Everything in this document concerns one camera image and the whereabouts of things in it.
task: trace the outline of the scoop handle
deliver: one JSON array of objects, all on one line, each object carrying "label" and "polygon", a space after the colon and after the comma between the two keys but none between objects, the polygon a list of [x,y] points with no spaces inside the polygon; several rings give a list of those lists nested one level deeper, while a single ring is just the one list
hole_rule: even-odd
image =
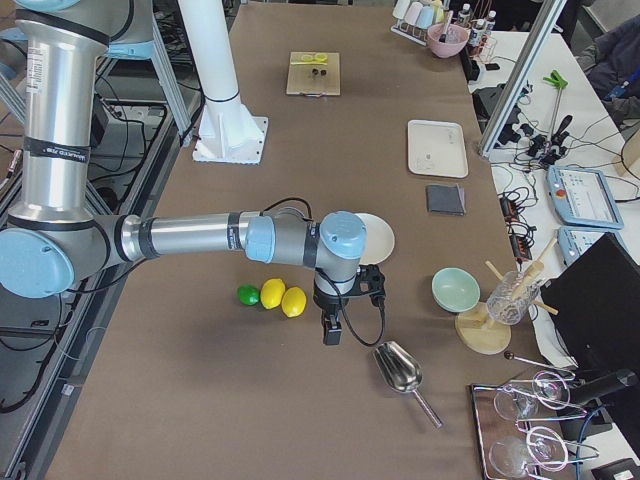
[{"label": "scoop handle", "polygon": [[427,417],[429,417],[429,420],[431,420],[431,423],[433,423],[433,425],[436,428],[442,428],[442,425],[443,425],[442,421],[440,420],[438,415],[436,415],[436,412],[433,411],[433,408],[431,408],[431,405],[429,405],[427,401],[423,398],[423,396],[420,395],[420,392],[416,389],[411,393],[413,393],[413,396],[416,398],[416,400],[420,404],[420,407],[422,407],[422,410],[424,411],[424,413],[427,414]]}]

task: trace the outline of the robotic arm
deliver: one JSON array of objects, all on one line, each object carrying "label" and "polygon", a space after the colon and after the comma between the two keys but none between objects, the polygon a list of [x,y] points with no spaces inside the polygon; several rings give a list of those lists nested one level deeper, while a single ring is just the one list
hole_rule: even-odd
[{"label": "robotic arm", "polygon": [[[320,224],[291,209],[176,219],[91,215],[85,184],[96,60],[108,51],[145,51],[152,40],[150,1],[17,3],[23,8],[16,23],[29,38],[27,121],[22,197],[0,231],[0,283],[7,290],[42,298],[122,263],[244,250],[251,260],[316,271],[314,300],[326,344],[340,340],[346,298],[375,295],[382,310],[384,277],[375,266],[359,266],[366,229],[351,213],[329,214]],[[360,290],[362,283],[368,290]]]}]

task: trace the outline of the round white plate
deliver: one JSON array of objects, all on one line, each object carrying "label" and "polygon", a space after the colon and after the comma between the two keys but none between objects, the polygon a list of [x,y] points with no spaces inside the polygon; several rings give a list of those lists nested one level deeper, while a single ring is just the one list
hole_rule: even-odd
[{"label": "round white plate", "polygon": [[396,237],[387,222],[370,213],[356,213],[367,228],[367,245],[360,259],[362,265],[383,262],[393,252]]}]

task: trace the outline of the lemon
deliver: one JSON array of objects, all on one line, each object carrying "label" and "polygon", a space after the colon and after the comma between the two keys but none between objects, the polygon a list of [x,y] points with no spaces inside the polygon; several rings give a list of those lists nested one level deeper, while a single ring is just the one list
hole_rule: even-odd
[{"label": "lemon", "polygon": [[240,285],[236,293],[238,299],[245,305],[255,305],[260,301],[260,290],[253,285]]},{"label": "lemon", "polygon": [[282,302],[286,287],[281,278],[270,278],[262,285],[260,302],[267,310],[277,307]]},{"label": "lemon", "polygon": [[282,311],[289,317],[297,317],[302,315],[304,308],[307,306],[307,295],[300,287],[291,287],[284,292],[282,297]]}]

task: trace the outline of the white plate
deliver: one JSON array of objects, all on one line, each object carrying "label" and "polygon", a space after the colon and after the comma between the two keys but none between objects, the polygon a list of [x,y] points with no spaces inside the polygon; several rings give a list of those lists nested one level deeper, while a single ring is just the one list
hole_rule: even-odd
[{"label": "white plate", "polygon": [[386,260],[396,244],[396,237],[387,222],[370,213],[356,213],[367,228],[367,245],[360,259],[362,265],[370,265]]},{"label": "white plate", "polygon": [[411,120],[407,138],[412,173],[455,178],[469,174],[462,127],[457,123]]}]

